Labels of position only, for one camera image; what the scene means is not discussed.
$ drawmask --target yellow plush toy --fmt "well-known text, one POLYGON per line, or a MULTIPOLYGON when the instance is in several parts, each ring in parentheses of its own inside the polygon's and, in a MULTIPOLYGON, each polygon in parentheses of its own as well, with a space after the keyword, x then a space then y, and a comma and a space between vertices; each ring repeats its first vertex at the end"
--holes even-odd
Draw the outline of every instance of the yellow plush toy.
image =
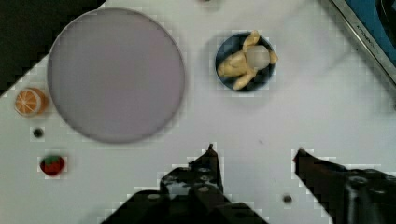
POLYGON ((233 84, 233 89, 236 91, 244 88, 259 70, 277 61, 273 51, 265 46, 256 46, 259 39, 259 32, 251 32, 242 49, 230 55, 218 67, 218 74, 221 77, 240 77, 233 84))

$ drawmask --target round plate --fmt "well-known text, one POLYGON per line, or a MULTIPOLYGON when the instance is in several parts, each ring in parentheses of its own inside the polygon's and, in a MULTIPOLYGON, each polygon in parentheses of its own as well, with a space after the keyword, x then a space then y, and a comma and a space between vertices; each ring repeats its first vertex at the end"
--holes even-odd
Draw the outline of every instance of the round plate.
MULTIPOLYGON (((216 55, 216 74, 218 75, 220 81, 224 84, 224 86, 228 87, 232 91, 233 84, 239 77, 220 77, 218 74, 219 65, 226 59, 228 56, 238 52, 244 46, 245 39, 251 34, 251 32, 246 32, 242 34, 233 35, 228 38, 224 43, 220 46, 218 53, 216 55)), ((270 43, 266 41, 262 36, 260 36, 259 42, 257 45, 263 45, 270 50, 274 50, 270 43)), ((246 85, 246 87, 239 90, 240 92, 250 92, 255 91, 262 87, 265 83, 268 82, 272 74, 274 73, 275 65, 269 64, 267 67, 257 72, 257 75, 246 85)))
POLYGON ((108 143, 160 130, 176 113, 185 69, 177 44, 155 21, 122 8, 91 11, 52 46, 49 92, 64 120, 108 143))

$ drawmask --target blue object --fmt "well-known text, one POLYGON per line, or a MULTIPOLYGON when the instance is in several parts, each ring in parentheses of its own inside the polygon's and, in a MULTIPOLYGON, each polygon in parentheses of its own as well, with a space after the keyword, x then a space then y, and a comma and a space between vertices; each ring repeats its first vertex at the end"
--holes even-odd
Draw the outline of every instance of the blue object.
MULTIPOLYGON (((392 32, 395 31, 390 30, 390 27, 394 26, 394 22, 396 21, 384 22, 383 20, 381 22, 380 15, 378 14, 378 11, 380 11, 378 4, 383 4, 384 1, 346 0, 346 2, 355 12, 361 23, 363 23, 366 29, 373 36, 379 47, 384 50, 393 65, 396 66, 396 44, 392 44, 392 40, 394 41, 392 32)), ((396 10, 396 1, 392 4, 392 7, 386 8, 386 10, 388 9, 392 10, 391 12, 394 13, 396 10)))

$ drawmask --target red fruit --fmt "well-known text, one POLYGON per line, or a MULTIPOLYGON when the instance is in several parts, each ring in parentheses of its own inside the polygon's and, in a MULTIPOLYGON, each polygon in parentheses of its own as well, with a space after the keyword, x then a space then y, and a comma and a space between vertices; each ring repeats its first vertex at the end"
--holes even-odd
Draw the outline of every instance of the red fruit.
POLYGON ((60 156, 46 157, 41 163, 40 168, 46 175, 55 176, 61 173, 64 168, 64 159, 60 156))

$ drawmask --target black background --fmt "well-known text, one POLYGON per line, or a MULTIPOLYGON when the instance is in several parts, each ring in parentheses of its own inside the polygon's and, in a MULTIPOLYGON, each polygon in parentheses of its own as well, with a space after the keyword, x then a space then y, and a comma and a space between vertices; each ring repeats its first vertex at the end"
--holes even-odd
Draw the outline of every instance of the black background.
POLYGON ((46 54, 74 18, 106 0, 0 0, 0 95, 46 54))

